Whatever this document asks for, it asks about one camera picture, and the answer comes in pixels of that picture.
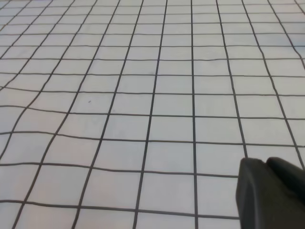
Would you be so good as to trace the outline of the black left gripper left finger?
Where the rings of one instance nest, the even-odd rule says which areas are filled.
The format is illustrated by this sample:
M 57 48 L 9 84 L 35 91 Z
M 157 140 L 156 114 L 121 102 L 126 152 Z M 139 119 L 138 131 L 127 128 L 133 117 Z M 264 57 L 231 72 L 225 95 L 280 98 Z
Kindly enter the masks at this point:
M 260 159 L 241 160 L 235 196 L 243 229 L 305 227 L 305 199 L 299 199 Z

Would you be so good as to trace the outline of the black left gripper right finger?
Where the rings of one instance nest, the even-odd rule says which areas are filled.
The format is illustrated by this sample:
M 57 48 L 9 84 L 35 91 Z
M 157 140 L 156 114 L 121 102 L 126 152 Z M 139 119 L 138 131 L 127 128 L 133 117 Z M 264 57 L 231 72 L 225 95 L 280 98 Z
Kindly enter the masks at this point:
M 305 171 L 278 157 L 270 157 L 266 164 L 282 183 L 299 199 L 305 198 Z

